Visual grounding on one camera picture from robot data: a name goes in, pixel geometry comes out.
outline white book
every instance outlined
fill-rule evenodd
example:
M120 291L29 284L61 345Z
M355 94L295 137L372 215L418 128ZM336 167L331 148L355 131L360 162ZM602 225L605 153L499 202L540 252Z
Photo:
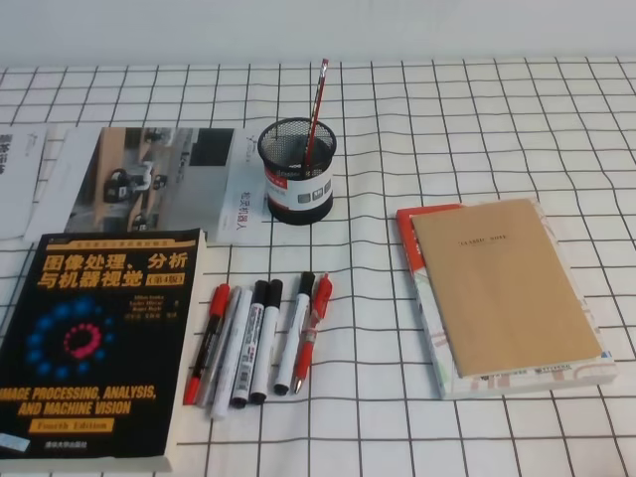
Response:
M580 293L571 274L569 265L563 258L557 244L557 239L548 224L539 203L534 202L537 214L540 216L546 232L555 246L558 259L565 270L567 278L578 298L587 321L594 331L598 343L603 350L600 356L593 360L575 364L563 364L547 368L531 368L517 370L513 373L484 377L461 377L453 359L450 343L444 330L439 308L433 295L428 273L424 266L417 239L412 227L411 217L460 207L436 206L397 211L396 219L402 237L404 251L408 259L415 285L421 322L426 335L431 360L439 393L443 399L482 398L486 396L508 395L512 393L529 393L536 391L573 388L579 386L604 385L613 381L618 369L607 347L603 344L600 330L594 324L592 313Z

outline book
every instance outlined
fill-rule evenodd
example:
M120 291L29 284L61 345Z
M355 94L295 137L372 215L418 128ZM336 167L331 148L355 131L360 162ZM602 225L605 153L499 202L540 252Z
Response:
M599 356L587 362L567 364L555 367L529 368L514 373L486 375L462 378L453 359L448 335L430 285L426 264L419 249L411 218L422 214L462 207L459 204L417 207L397 211L396 220L402 239L404 253L415 286L415 296L419 306L420 319L425 335L425 343L431 357L432 367L437 379L440 397L443 399L482 398L514 393L529 393L545 390L595 386L611 383L618 370L609 350L603 343L600 330L594 324L592 313L578 290L569 271L569 267L557 246L557 239L548 220L537 202L533 205L541 222L556 247L556 253L567 278L574 289L585 317L592 327L602 349Z
M461 376L558 366L600 354L529 200L412 222Z
M201 231L44 236L0 348L0 472L169 471Z
M210 243L253 242L265 227L258 132L71 129L25 239L201 227Z
M0 125L0 239L20 237L31 217L46 125Z

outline black marker cap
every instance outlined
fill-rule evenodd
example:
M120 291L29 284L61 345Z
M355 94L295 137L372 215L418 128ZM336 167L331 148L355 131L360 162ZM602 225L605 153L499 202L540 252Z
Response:
M267 289L267 299L265 300L265 308L273 306L280 308L280 297L282 295L282 281L271 280Z
M249 402L252 404L263 404L266 399L267 395L264 395L263 393L252 393L249 397Z
M274 392L279 396L285 396L288 391L289 391L289 386L274 385Z
M316 275L314 275L311 271L303 271L302 275L300 275L300 288L298 288L298 293L304 293L305 295L311 296L311 289L314 287L315 279Z
M259 280L254 286L254 294L251 297L252 303L260 303L261 305L265 302L265 296L267 296L267 288L269 287L269 283L265 280Z
M246 404L247 404L247 400L243 399L242 397L233 397L230 400L230 405L232 407L235 407L236 409L243 409Z

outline blue circular pattern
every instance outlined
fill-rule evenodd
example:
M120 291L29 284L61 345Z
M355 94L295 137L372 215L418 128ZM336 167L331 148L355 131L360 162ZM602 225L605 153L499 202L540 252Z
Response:
M62 360L59 363L53 363L50 357L47 356L47 341L55 346L56 338L53 338L52 342L51 333L56 332L56 330L64 333L67 327L76 326L67 320L81 320L90 316L92 316L90 322L102 329L103 340L101 347L91 357L80 362L75 361L67 364ZM57 381L65 381L73 375L84 376L91 369L90 360L94 362L103 362L105 360L106 351L103 346L110 345L115 341L115 334L112 331L114 323L114 318L112 316L104 317L103 308L96 305L89 296L82 296L73 301L60 303L53 308L50 314L45 313L36 321L35 330L26 340L25 362L33 367L40 377L50 377Z

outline black mesh pen holder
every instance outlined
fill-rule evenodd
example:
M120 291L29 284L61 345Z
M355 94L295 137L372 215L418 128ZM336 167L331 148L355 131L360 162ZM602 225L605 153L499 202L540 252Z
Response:
M295 226L314 224L333 206L331 163L336 136L318 122L311 164L305 153L311 121L293 117L267 127L258 139L258 153L265 165L267 204L272 215Z

